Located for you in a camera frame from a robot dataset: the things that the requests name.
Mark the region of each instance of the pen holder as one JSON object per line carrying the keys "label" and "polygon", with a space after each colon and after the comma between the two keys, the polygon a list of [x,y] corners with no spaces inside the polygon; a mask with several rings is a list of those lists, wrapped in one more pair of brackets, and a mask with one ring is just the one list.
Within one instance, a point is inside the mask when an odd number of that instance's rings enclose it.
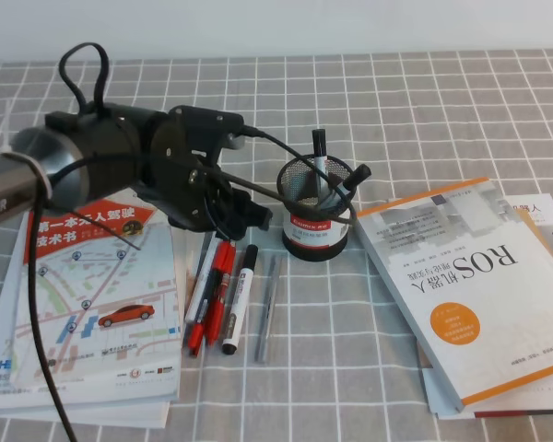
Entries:
{"label": "pen holder", "polygon": [[[314,155],[305,155],[314,164]],[[336,157],[326,160],[328,178],[338,185],[352,169],[344,161]],[[276,189],[281,196],[308,207],[314,207],[318,202],[317,174],[298,159],[289,161],[278,173]],[[351,200],[355,191],[347,198]],[[345,218],[350,212],[344,202],[328,209],[331,215]],[[334,258],[347,245],[348,224],[330,220],[319,220],[311,212],[300,211],[285,203],[283,215],[283,244],[294,256],[311,262],[326,261]]]}

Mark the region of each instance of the table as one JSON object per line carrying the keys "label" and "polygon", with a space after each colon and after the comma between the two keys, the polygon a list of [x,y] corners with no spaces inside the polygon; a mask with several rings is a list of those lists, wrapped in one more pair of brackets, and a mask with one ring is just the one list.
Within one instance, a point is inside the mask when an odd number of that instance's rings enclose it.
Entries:
{"label": "table", "polygon": [[[68,70],[90,96],[98,65]],[[303,153],[321,125],[331,155],[373,172],[360,207],[478,176],[506,194],[553,196],[553,50],[118,61],[107,96],[237,111]],[[12,98],[10,131],[74,108],[53,62],[0,64],[0,129]],[[274,189],[288,159],[256,141],[225,151],[221,164]],[[257,366],[263,260],[283,250],[280,205],[269,203],[270,230],[248,238],[260,246],[260,270],[238,353],[183,359],[181,399],[165,430],[76,425],[79,440],[553,440],[553,416],[447,422],[429,413],[415,339],[354,236],[330,262],[289,257],[270,365]],[[18,222],[0,226],[0,288]],[[23,440],[65,436],[60,424],[0,420],[0,441]]]}

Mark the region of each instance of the red marker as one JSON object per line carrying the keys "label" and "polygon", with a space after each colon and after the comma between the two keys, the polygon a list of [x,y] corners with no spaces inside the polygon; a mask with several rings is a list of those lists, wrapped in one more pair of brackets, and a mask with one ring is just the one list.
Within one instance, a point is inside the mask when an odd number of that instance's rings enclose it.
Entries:
{"label": "red marker", "polygon": [[233,271],[233,262],[236,258],[236,249],[232,247],[229,250],[229,257],[226,260],[226,266],[223,269],[224,273],[221,277],[221,284],[216,291],[216,296],[211,306],[211,311],[208,315],[209,319],[206,322],[205,337],[208,345],[213,345],[219,338],[221,332],[221,321],[223,321],[223,311],[225,309],[225,295],[228,292],[229,278]]}
{"label": "red marker", "polygon": [[199,348],[201,347],[203,335],[205,334],[205,319],[209,310],[209,305],[213,299],[215,289],[221,282],[221,275],[224,273],[223,269],[226,267],[231,248],[232,246],[229,241],[223,241],[219,244],[218,251],[215,254],[213,266],[207,278],[205,292],[203,293],[201,304],[199,304],[199,308],[196,311],[193,331],[188,340],[188,348],[191,350],[191,355],[197,356],[199,354]]}

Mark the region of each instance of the orange circle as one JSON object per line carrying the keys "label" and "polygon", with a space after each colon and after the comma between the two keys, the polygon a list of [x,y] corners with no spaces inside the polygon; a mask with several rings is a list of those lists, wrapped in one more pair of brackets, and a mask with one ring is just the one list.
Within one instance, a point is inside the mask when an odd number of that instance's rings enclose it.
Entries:
{"label": "orange circle", "polygon": [[454,345],[472,343],[481,328],[473,310],[456,302],[445,302],[432,310],[430,325],[439,338]]}

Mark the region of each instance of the book spine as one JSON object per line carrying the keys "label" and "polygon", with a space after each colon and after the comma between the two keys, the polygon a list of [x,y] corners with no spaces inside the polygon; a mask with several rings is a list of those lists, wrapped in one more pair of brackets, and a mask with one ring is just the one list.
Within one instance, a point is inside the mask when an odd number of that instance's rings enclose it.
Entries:
{"label": "book spine", "polygon": [[428,341],[424,337],[424,334],[422,333],[421,329],[418,326],[418,323],[412,316],[411,312],[409,311],[409,308],[407,307],[406,303],[404,302],[404,299],[402,298],[401,294],[399,293],[399,290],[397,290],[397,287],[395,286],[395,283],[391,276],[387,273],[387,270],[385,269],[385,266],[383,265],[381,259],[379,258],[379,255],[375,251],[375,249],[372,247],[372,243],[369,240],[369,237],[367,233],[364,231],[364,228],[362,227],[361,223],[357,223],[357,231],[359,233],[359,238],[362,244],[365,247],[365,250],[367,253],[369,253],[369,256],[371,257],[372,262],[375,264],[375,267],[377,268],[377,271],[379,272],[379,275],[385,282],[385,285],[389,289],[389,292],[391,293],[392,297],[394,297],[394,301],[399,307],[400,311],[402,312],[402,315],[404,315],[404,318],[407,321],[407,324],[409,325],[410,329],[416,336],[416,339],[420,343],[422,349],[424,350],[424,353],[426,354],[429,361],[432,363],[432,366],[434,367],[435,373],[439,380],[441,381],[442,387],[445,389],[447,396],[451,403],[454,404],[455,408],[461,412],[465,405],[463,404],[462,399],[459,397],[457,391],[454,389],[453,384],[449,380],[449,377],[447,376],[444,369],[442,369],[441,363],[439,362],[438,358],[432,351],[432,348],[430,347]]}

